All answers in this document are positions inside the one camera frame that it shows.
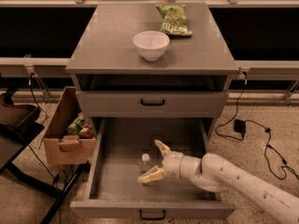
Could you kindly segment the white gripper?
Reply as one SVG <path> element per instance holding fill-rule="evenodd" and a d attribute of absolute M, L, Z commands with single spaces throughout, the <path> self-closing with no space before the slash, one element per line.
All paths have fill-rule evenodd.
<path fill-rule="evenodd" d="M 163 168 L 154 166 L 149 169 L 137 179 L 137 181 L 141 184 L 161 180 L 165 178 L 166 175 L 171 177 L 180 177 L 180 165 L 184 154 L 181 152 L 170 151 L 169 146 L 158 139 L 155 139 L 154 143 L 164 157 L 162 161 Z"/>

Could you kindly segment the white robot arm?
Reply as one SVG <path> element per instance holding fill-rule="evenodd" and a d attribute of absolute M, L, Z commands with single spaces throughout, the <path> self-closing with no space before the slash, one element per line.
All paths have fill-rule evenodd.
<path fill-rule="evenodd" d="M 185 178 L 197 188 L 219 192 L 226 184 L 259 206 L 279 224 L 299 224 L 299 198 L 235 166 L 225 158 L 207 153 L 202 158 L 173 151 L 160 140 L 154 141 L 163 160 L 137 181 L 146 184 L 171 176 Z"/>

